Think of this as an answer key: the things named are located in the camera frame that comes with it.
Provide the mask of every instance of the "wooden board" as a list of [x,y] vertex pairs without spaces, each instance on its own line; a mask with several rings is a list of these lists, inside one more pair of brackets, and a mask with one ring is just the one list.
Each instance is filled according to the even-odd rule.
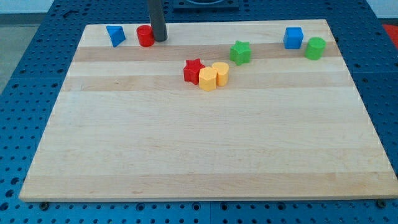
[[[25,201],[393,198],[398,181],[324,20],[168,24],[112,48],[88,25],[21,190]],[[287,26],[304,31],[285,50]],[[307,60],[308,39],[327,41]],[[228,60],[250,41],[252,62]],[[185,59],[227,62],[229,83],[184,82]]]

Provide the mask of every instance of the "perforated metal table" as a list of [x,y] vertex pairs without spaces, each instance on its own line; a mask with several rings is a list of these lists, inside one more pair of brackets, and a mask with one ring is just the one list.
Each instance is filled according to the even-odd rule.
[[[366,1],[240,0],[167,22],[327,19],[398,168],[398,52]],[[398,200],[24,203],[17,196],[86,24],[148,23],[146,1],[55,0],[0,98],[0,223],[398,223]]]

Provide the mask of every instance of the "yellow cube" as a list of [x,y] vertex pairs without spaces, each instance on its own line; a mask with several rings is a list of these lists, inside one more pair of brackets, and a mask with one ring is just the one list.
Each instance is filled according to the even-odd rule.
[[211,67],[217,70],[217,85],[225,86],[228,82],[229,65],[225,62],[215,62]]
[[199,71],[199,87],[205,91],[215,90],[217,87],[217,70],[205,67]]

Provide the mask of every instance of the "red star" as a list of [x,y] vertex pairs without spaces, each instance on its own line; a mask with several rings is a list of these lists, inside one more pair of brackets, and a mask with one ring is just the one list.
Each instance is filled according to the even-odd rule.
[[200,63],[200,59],[187,60],[187,65],[184,67],[184,80],[192,82],[197,85],[199,83],[199,71],[205,66]]

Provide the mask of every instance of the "blue cube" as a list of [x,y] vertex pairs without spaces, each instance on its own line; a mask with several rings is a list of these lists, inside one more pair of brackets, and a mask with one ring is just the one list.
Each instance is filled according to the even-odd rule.
[[121,26],[106,26],[106,30],[109,33],[113,47],[118,46],[121,42],[126,40],[126,36],[124,36],[124,32],[123,32],[123,27],[121,27]]
[[304,35],[301,27],[288,27],[285,31],[285,49],[300,49]]

